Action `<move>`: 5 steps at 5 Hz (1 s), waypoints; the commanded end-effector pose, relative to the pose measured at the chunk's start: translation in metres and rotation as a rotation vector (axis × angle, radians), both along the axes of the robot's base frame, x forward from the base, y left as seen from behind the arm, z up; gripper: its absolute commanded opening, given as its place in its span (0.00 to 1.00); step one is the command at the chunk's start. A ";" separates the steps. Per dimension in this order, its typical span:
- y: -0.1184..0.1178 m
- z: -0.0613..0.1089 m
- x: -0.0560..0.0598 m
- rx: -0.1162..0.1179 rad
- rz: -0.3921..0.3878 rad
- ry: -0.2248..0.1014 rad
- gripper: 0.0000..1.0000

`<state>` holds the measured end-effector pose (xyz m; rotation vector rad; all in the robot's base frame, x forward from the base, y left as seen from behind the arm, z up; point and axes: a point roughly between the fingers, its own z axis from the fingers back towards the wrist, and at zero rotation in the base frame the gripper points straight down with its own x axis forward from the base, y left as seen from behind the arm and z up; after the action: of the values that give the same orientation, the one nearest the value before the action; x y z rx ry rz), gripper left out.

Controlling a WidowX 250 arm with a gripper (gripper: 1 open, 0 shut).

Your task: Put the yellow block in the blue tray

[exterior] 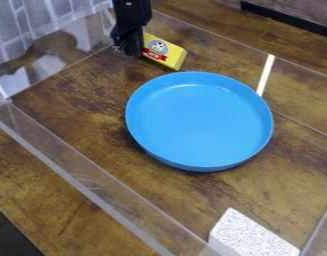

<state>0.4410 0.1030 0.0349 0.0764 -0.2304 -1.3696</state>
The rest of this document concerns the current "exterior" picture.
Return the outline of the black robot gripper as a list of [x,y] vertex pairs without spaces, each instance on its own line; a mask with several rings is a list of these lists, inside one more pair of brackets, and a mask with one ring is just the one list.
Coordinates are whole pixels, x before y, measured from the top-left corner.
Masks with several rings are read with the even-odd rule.
[[114,11],[114,49],[127,56],[141,57],[145,48],[144,27],[153,18],[152,0],[114,0]]

